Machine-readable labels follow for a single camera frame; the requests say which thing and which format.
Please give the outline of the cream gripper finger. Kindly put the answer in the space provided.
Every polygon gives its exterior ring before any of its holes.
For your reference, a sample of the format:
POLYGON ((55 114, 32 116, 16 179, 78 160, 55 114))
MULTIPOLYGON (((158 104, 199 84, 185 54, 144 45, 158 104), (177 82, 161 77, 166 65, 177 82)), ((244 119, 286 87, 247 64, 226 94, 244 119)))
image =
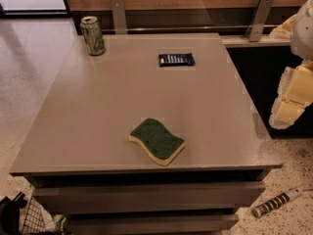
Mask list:
POLYGON ((287 129, 313 103, 313 62, 303 61, 295 69, 286 67, 277 93, 269 124, 274 129, 287 129))
POLYGON ((290 39, 296 15, 292 15, 282 24, 275 27, 269 34, 272 39, 290 39))

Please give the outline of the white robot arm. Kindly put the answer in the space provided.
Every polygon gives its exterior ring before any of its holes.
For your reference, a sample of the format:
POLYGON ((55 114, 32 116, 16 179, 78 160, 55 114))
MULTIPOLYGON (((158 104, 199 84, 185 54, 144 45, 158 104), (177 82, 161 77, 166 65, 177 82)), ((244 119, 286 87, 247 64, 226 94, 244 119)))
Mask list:
POLYGON ((289 39, 291 52, 302 59, 295 69, 286 67, 282 73, 269 117, 272 128, 287 129, 313 103, 313 0, 274 28, 270 37, 289 39))

